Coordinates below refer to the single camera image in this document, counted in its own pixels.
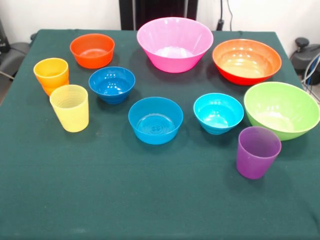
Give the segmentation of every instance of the light blue bowl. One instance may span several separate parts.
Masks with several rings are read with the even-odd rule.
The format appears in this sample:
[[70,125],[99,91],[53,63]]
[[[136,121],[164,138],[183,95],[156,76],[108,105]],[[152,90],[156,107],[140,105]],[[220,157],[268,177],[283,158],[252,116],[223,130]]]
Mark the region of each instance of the light blue bowl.
[[154,96],[137,101],[130,108],[128,118],[138,139],[159,145],[177,135],[184,113],[174,101]]
[[89,78],[89,86],[108,104],[123,102],[136,83],[134,74],[126,68],[109,66],[95,71]]
[[201,126],[214,135],[228,132],[244,118],[241,103],[222,93],[202,95],[194,102],[193,111]]

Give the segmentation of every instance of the lime green bowl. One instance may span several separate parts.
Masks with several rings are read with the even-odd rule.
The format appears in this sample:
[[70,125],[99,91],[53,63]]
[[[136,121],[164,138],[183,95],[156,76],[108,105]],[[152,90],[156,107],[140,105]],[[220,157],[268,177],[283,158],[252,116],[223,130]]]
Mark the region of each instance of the lime green bowl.
[[250,123],[273,131],[281,141],[313,129],[320,120],[317,102],[302,89],[283,82],[252,86],[244,95]]

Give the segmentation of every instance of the bowl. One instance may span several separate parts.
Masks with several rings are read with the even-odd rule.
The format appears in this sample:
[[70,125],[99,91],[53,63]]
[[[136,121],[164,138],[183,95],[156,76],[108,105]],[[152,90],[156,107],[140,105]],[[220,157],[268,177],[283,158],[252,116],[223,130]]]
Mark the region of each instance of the bowl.
[[244,107],[253,126],[270,129],[281,141],[305,134],[320,120],[319,106],[312,96],[283,82],[252,86],[244,95]]
[[76,62],[87,69],[99,69],[108,65],[114,49],[113,39],[100,33],[79,36],[70,44],[70,51]]
[[254,85],[271,78],[281,68],[281,57],[268,45],[250,39],[220,43],[212,52],[213,61],[227,80]]
[[214,42],[209,28],[182,17],[149,21],[136,37],[153,65],[168,73],[192,69]]
[[244,118],[241,103],[223,93],[202,95],[194,102],[193,111],[204,130],[214,135],[228,132]]
[[108,104],[123,102],[135,83],[135,75],[128,69],[119,66],[101,68],[89,78],[91,90]]
[[174,101],[154,96],[137,101],[130,108],[128,118],[138,139],[160,145],[177,135],[184,113]]

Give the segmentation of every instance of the red bowl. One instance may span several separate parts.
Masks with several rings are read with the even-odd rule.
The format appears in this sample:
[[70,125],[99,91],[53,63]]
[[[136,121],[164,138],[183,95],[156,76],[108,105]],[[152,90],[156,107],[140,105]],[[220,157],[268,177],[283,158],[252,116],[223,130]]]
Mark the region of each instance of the red bowl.
[[270,46],[250,39],[232,39],[220,43],[212,52],[219,72],[234,84],[261,83],[281,68],[281,57]]

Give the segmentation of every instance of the green tablecloth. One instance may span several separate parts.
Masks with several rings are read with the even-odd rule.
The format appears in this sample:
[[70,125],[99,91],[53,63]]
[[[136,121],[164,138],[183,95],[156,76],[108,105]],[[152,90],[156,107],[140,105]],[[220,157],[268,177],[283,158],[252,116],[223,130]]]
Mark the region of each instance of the green tablecloth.
[[[129,98],[108,105],[89,89],[94,70],[69,51],[77,36],[99,32],[115,40],[110,66],[130,69]],[[282,68],[270,81],[299,85],[273,32],[214,32],[214,44],[190,71],[156,69],[134,31],[41,30],[0,107],[0,239],[319,239],[320,128],[283,142],[282,152],[259,180],[243,178],[235,160],[239,132],[210,135],[193,103],[219,92],[243,103],[248,87],[225,80],[211,53],[222,41],[248,38],[273,47]],[[59,57],[71,84],[89,94],[89,126],[63,130],[34,65]],[[162,96],[177,102],[184,121],[176,138],[152,146],[128,122],[137,100]]]

